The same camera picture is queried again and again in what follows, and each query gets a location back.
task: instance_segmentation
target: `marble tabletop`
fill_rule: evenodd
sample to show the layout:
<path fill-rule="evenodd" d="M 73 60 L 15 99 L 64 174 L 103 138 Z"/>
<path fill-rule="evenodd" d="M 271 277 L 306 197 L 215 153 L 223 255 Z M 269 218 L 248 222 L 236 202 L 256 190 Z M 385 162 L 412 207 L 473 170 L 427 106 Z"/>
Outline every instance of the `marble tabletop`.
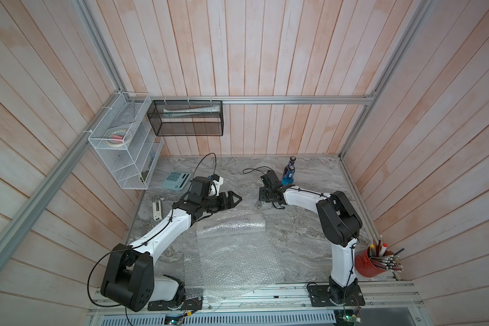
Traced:
<path fill-rule="evenodd" d="M 129 243 L 156 225 L 157 222 L 152 219 L 153 200 L 161 199 L 163 201 L 165 215 L 170 211 L 172 203 L 186 191 L 187 187 L 181 192 L 163 188 L 162 183 L 168 174 L 171 171 L 193 172 L 199 160 L 199 157 L 163 157 L 158 160 L 150 188 L 144 195 L 129 235 Z M 277 282 L 326 282 L 332 267 L 331 243 L 324 237 L 318 215 L 300 207 L 287 206 L 285 210 L 279 210 L 274 209 L 270 203 L 261 203 L 258 200 L 259 187 L 262 186 L 261 174 L 256 171 L 249 174 L 242 173 L 243 169 L 248 167 L 268 166 L 274 169 L 280 178 L 287 163 L 288 156 L 217 158 L 216 174 L 224 178 L 221 191 L 232 190 L 243 198 L 234 209 L 217 214 L 221 214 L 219 219 L 232 215 L 260 214 L 264 220 L 261 232 L 265 233 L 269 243 L 269 247 L 262 248 L 262 250 L 268 250 L 268 255 L 273 253 L 277 259 L 278 272 L 276 273 L 279 274 L 275 278 Z M 340 190 L 346 194 L 358 211 L 358 205 L 352 198 L 336 156 L 299 156 L 295 167 L 294 183 L 297 186 L 315 192 Z M 200 164 L 196 176 L 208 176 L 213 173 L 213 170 L 214 159 L 209 156 Z M 267 168 L 263 167 L 261 170 L 265 172 Z M 201 225 L 205 221 L 208 219 L 196 223 L 170 245 L 160 257 L 160 264 L 156 265 L 156 273 L 186 279 L 187 287 L 189 283 L 192 283 L 192 286 L 199 285 L 194 283 L 203 283 L 202 278 L 196 276 L 196 270 L 204 266 L 199 262 L 199 252 L 203 257 L 203 251 L 202 248 L 199 249 L 196 235 L 199 231 L 197 224 Z M 364 226 L 360 233 L 357 252 L 366 249 L 371 243 Z M 225 245 L 224 240 L 219 239 L 218 241 L 220 245 Z M 231 240 L 228 241 L 227 245 L 232 245 Z M 367 280 L 361 275 L 358 275 L 358 278 Z"/>

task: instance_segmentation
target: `wooden wall panel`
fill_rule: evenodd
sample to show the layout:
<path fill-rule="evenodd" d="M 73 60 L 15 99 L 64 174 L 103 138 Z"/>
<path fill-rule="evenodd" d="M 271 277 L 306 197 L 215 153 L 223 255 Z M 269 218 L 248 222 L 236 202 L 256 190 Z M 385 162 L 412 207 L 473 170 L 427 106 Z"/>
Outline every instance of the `wooden wall panel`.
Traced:
<path fill-rule="evenodd" d="M 489 324 L 489 1 L 438 2 L 345 161 L 436 325 Z"/>
<path fill-rule="evenodd" d="M 0 233 L 113 91 L 71 3 L 0 1 Z M 87 151 L 0 274 L 0 324 L 82 323 L 137 196 Z"/>
<path fill-rule="evenodd" d="M 0 292 L 0 324 L 36 326 L 55 323 L 80 325 L 87 309 L 64 306 Z"/>
<path fill-rule="evenodd" d="M 171 96 L 370 94 L 419 3 L 88 1 L 128 88 Z M 222 137 L 165 139 L 170 155 L 339 153 L 360 109 L 231 105 Z"/>

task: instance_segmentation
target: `white robotic arm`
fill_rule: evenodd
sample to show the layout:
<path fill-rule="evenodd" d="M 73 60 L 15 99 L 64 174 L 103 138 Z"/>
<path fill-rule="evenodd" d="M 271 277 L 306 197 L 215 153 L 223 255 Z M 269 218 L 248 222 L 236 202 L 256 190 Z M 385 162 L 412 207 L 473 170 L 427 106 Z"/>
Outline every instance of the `white robotic arm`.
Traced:
<path fill-rule="evenodd" d="M 290 184 L 283 186 L 272 170 L 261 179 L 264 184 L 259 188 L 261 201 L 295 205 L 319 215 L 324 236 L 332 243 L 330 286 L 328 298 L 319 300 L 322 306 L 328 302 L 342 305 L 347 302 L 346 298 L 360 293 L 355 275 L 355 246 L 362 221 L 346 195 L 343 192 L 312 192 Z"/>
<path fill-rule="evenodd" d="M 157 300 L 170 302 L 172 307 L 182 305 L 184 290 L 178 290 L 182 282 L 173 277 L 155 277 L 154 264 L 195 222 L 241 202 L 242 198 L 232 191 L 228 195 L 219 193 L 222 182 L 216 174 L 194 178 L 189 191 L 152 230 L 128 246 L 118 244 L 109 257 L 101 294 L 133 311 Z"/>
<path fill-rule="evenodd" d="M 331 195 L 331 193 L 320 194 L 301 188 L 288 188 L 284 191 L 284 199 L 288 205 L 299 206 L 316 214 L 319 214 L 317 212 L 317 203 L 323 199 L 330 198 Z M 352 259 L 355 256 L 356 243 L 356 237 L 352 238 L 346 247 L 332 243 L 333 264 L 331 278 L 342 287 L 350 285 L 357 278 L 355 268 L 353 268 L 355 260 Z"/>

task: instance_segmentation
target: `white wire basket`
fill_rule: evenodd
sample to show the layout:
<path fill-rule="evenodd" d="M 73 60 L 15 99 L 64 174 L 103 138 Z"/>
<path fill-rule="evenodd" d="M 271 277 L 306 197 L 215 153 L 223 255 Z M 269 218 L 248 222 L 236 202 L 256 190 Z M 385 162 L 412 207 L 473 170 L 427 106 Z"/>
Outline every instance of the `white wire basket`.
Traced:
<path fill-rule="evenodd" d="M 163 140 L 145 114 L 145 93 L 121 93 L 89 136 L 89 142 L 123 189 L 148 189 Z"/>

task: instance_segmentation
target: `mounting plate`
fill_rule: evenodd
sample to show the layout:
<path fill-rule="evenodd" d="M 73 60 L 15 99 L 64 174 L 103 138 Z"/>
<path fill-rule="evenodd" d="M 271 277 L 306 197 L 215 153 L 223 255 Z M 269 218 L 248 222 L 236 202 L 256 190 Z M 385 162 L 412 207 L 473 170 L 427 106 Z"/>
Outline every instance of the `mounting plate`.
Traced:
<path fill-rule="evenodd" d="M 310 293 L 310 300 L 312 307 L 334 307 L 337 306 L 330 300 L 330 294 L 328 289 L 329 285 L 309 285 L 308 292 Z M 364 296 L 360 290 L 359 285 L 353 288 L 352 294 L 346 297 L 346 306 L 365 306 Z"/>
<path fill-rule="evenodd" d="M 176 311 L 176 312 L 183 312 L 185 310 L 184 302 L 181 305 L 181 308 L 171 310 L 167 306 L 168 301 L 164 300 L 159 300 L 159 301 L 152 301 L 149 302 L 149 311 Z M 201 310 L 203 308 L 203 298 L 201 300 L 193 300 L 193 299 L 188 299 L 187 300 L 187 307 L 186 310 Z"/>

